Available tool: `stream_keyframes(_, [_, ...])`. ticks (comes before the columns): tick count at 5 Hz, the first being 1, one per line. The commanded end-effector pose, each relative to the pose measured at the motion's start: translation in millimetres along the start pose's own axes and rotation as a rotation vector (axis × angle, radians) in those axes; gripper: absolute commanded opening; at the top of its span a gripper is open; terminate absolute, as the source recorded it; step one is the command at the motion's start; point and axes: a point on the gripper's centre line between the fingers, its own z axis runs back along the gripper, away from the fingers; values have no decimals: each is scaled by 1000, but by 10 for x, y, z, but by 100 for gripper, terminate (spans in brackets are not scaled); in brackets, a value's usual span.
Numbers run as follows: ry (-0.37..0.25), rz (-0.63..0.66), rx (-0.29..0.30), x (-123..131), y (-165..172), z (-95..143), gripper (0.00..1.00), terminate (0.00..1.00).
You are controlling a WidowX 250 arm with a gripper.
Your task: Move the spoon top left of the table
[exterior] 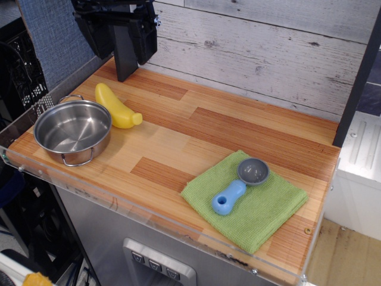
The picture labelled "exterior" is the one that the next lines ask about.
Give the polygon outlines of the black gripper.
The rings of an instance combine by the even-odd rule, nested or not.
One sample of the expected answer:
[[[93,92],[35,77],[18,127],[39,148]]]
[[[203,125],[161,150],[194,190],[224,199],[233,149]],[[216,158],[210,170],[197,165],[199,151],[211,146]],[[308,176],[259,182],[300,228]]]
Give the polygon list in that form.
[[[114,50],[108,24],[127,26],[139,65],[157,52],[154,1],[71,1],[76,23],[94,54],[104,59]]]

